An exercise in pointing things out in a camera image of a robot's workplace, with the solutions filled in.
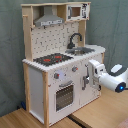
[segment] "oven handle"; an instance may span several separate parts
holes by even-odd
[[[59,87],[66,87],[66,86],[70,85],[72,82],[73,82],[73,81],[70,80],[70,81],[67,82],[66,84],[61,84],[61,85],[59,85]]]
[[[70,11],[70,15],[68,16],[68,19],[71,19],[71,17],[72,17],[72,7],[68,6],[68,10]]]
[[[89,83],[89,80],[87,79],[87,76],[83,76],[83,80],[84,80],[84,86],[82,87],[82,90],[85,90],[86,84]]]

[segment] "faucet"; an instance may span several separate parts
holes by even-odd
[[[74,33],[72,36],[71,36],[71,38],[70,38],[70,43],[68,44],[68,49],[72,49],[73,47],[75,47],[75,44],[73,44],[73,42],[72,42],[72,39],[73,39],[73,37],[75,36],[75,35],[78,35],[78,36],[80,36],[80,41],[82,41],[82,35],[80,34],[80,33]]]

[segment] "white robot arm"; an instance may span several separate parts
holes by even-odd
[[[99,85],[103,85],[119,93],[128,88],[128,69],[122,65],[115,65],[108,74],[104,64],[100,64],[96,60],[89,60],[88,71],[89,84],[95,89],[99,89]]]

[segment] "toy kitchen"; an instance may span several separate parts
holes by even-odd
[[[26,109],[46,128],[100,96],[88,61],[105,49],[85,44],[90,2],[22,4]]]

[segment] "table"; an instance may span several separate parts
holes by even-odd
[[[0,118],[0,128],[44,128],[37,119],[23,109]],[[50,128],[81,128],[69,118],[64,118]]]
[[[128,91],[115,93],[102,86],[100,98],[71,114],[87,128],[115,128],[128,118]]]

